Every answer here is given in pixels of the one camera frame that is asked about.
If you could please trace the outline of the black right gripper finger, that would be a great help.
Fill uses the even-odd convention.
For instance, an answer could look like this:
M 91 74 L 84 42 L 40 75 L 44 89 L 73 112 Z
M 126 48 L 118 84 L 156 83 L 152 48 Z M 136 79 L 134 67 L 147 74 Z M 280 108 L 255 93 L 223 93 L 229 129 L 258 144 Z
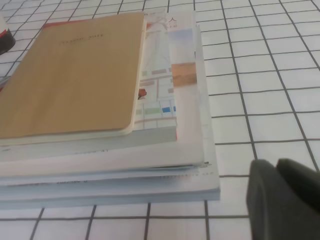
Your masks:
M 320 174 L 292 159 L 253 160 L 246 205 L 254 240 L 320 238 Z

